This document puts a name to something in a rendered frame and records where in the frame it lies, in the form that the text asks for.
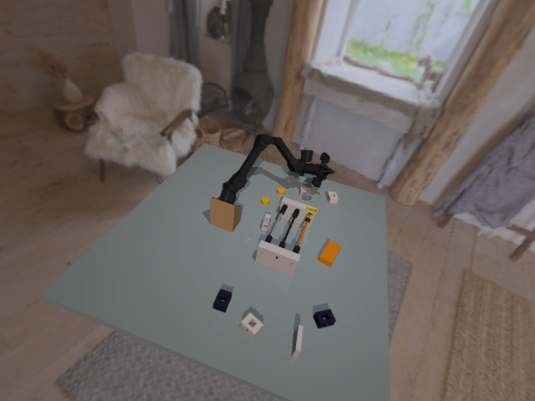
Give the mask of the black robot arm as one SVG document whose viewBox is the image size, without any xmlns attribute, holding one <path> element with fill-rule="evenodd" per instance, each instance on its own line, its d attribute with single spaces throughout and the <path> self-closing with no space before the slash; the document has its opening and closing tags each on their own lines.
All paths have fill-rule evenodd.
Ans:
<svg viewBox="0 0 535 401">
<path fill-rule="evenodd" d="M 245 159 L 241 168 L 235 173 L 229 181 L 222 184 L 222 193 L 218 200 L 225 201 L 229 204 L 233 204 L 238 192 L 242 187 L 245 187 L 247 183 L 246 177 L 249 170 L 252 168 L 254 162 L 260 153 L 265 150 L 269 145 L 276 145 L 284 159 L 287 161 L 287 165 L 290 171 L 299 173 L 300 176 L 308 174 L 308 165 L 306 162 L 312 161 L 313 150 L 301 150 L 301 160 L 297 160 L 288 147 L 284 144 L 283 139 L 280 137 L 272 137 L 268 134 L 258 135 L 254 141 L 253 148 Z"/>
</svg>

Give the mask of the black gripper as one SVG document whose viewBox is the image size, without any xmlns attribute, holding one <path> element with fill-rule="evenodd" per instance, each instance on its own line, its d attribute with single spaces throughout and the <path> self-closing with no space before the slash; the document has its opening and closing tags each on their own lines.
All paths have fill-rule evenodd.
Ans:
<svg viewBox="0 0 535 401">
<path fill-rule="evenodd" d="M 326 164 L 329 163 L 330 156 L 327 153 L 322 153 L 320 159 L 321 164 L 310 163 L 307 168 L 307 172 L 312 175 L 317 175 L 312 180 L 312 185 L 319 188 L 321 186 L 320 177 L 324 178 L 326 175 L 335 173 L 334 170 L 330 169 Z"/>
</svg>

